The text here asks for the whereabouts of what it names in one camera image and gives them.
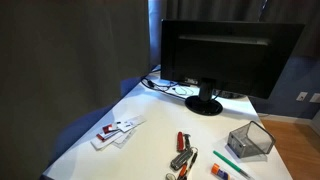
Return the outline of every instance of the wall outlet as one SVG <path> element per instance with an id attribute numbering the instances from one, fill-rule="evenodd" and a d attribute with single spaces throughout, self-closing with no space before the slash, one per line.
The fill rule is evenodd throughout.
<path id="1" fill-rule="evenodd" d="M 297 97 L 297 101 L 303 101 L 306 96 L 307 96 L 308 92 L 300 92 L 299 96 Z"/>
<path id="2" fill-rule="evenodd" d="M 320 93 L 314 93 L 310 102 L 320 103 Z"/>

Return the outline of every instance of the monitor screen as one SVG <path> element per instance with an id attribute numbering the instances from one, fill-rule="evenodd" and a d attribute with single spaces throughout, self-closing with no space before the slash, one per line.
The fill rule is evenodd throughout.
<path id="1" fill-rule="evenodd" d="M 221 104 L 211 99 L 213 89 L 267 99 L 303 28 L 163 20 L 161 78 L 199 86 L 199 95 L 187 98 L 186 105 L 204 115 L 222 111 Z"/>

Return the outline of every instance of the metal mesh container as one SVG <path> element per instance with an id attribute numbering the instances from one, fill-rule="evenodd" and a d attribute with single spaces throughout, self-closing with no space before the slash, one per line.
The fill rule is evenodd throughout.
<path id="1" fill-rule="evenodd" d="M 269 154 L 275 138 L 254 121 L 229 133 L 228 146 L 239 157 Z"/>

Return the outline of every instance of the green pen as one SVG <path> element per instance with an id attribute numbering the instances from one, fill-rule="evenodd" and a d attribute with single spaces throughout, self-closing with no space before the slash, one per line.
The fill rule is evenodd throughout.
<path id="1" fill-rule="evenodd" d="M 233 164 L 231 161 L 229 161 L 226 157 L 222 156 L 217 151 L 213 151 L 213 154 L 217 155 L 220 159 L 222 159 L 224 162 L 226 162 L 229 166 L 231 166 L 234 170 L 238 171 L 242 176 L 244 176 L 246 179 L 253 179 L 251 178 L 246 172 L 244 172 L 241 168 L 239 168 L 237 165 Z"/>

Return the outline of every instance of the wooden floor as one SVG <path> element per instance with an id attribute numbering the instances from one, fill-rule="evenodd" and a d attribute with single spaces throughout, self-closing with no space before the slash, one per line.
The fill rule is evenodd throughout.
<path id="1" fill-rule="evenodd" d="M 262 120 L 292 178 L 320 179 L 320 136 L 310 126 Z"/>

